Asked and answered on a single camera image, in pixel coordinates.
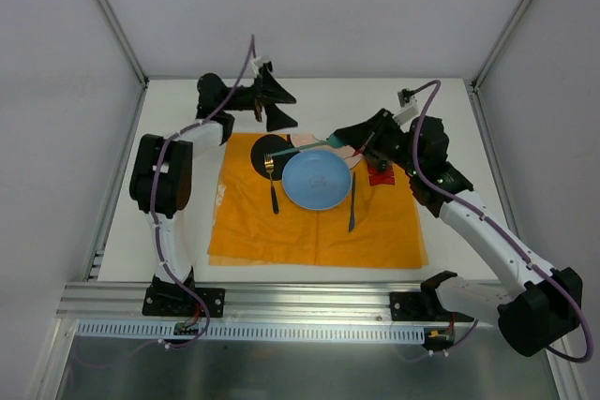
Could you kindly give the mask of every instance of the white wall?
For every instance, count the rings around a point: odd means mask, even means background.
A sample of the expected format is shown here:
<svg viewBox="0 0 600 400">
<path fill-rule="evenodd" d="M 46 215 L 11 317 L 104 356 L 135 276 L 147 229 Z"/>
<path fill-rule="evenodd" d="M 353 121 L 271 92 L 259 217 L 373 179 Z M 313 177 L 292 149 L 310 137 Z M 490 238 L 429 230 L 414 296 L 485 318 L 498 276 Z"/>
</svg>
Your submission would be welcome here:
<svg viewBox="0 0 600 400">
<path fill-rule="evenodd" d="M 536 0 L 483 89 L 524 240 L 584 281 L 600 336 L 600 0 Z M 573 333 L 575 352 L 583 351 Z M 600 357 L 580 367 L 600 394 Z"/>
<path fill-rule="evenodd" d="M 464 77 L 518 0 L 110 0 L 149 76 L 235 76 L 250 33 L 279 77 Z"/>
<path fill-rule="evenodd" d="M 93 0 L 0 0 L 0 398 L 24 398 L 140 92 Z"/>
</svg>

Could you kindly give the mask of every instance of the fork handle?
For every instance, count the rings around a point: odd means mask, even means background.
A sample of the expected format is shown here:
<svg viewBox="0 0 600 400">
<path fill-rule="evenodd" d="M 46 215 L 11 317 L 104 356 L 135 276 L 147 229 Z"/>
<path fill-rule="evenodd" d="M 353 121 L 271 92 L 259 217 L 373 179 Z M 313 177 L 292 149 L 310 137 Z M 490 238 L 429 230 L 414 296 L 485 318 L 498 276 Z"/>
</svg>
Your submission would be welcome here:
<svg viewBox="0 0 600 400">
<path fill-rule="evenodd" d="M 273 186 L 273 180 L 271 180 L 271 203 L 273 203 L 273 213 L 279 214 L 278 195 L 275 193 L 275 187 Z"/>
</svg>

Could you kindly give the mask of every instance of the perforated metal strip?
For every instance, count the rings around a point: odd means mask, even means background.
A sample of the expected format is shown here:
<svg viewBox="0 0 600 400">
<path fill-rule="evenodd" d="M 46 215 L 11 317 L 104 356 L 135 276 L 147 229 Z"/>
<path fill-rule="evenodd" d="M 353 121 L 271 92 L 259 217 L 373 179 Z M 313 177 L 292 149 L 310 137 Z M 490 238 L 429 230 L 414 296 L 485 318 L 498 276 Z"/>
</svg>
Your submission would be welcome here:
<svg viewBox="0 0 600 400">
<path fill-rule="evenodd" d="M 175 335 L 175 321 L 81 319 L 77 335 L 130 339 L 189 339 Z M 400 325 L 301 325 L 212 321 L 202 339 L 280 342 L 423 344 L 423 327 Z"/>
</svg>

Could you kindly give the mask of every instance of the orange cloth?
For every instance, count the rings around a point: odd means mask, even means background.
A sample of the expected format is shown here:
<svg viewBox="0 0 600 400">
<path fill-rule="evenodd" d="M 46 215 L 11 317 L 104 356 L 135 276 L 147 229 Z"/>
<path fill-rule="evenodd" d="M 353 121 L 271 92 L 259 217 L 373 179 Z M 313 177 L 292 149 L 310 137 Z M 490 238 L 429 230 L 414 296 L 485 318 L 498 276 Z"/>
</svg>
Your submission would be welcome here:
<svg viewBox="0 0 600 400">
<path fill-rule="evenodd" d="M 295 205 L 277 181 L 279 214 L 273 214 L 269 181 L 249 158 L 260 136 L 233 134 L 228 141 L 218 181 L 210 264 L 415 269 L 428 263 L 413 195 L 399 168 L 381 175 L 369 174 L 364 161 L 354 167 L 356 225 L 349 233 L 350 195 L 331 210 L 313 212 Z"/>
</svg>

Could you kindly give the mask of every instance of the gray floor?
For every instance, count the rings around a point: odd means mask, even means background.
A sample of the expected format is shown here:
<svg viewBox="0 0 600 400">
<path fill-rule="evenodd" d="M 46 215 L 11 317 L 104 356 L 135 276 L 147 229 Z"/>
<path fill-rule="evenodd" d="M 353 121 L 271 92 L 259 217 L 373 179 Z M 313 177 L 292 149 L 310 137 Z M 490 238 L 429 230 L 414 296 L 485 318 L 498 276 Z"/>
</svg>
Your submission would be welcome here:
<svg viewBox="0 0 600 400">
<path fill-rule="evenodd" d="M 141 342 L 77 338 L 76 351 L 90 363 L 108 363 Z M 69 359 L 58 398 L 558 399 L 546 356 L 523 358 L 490 329 L 477 330 L 448 358 L 407 362 L 421 354 L 419 347 L 372 344 L 201 341 L 179 351 L 152 345 L 108 369 Z"/>
</svg>

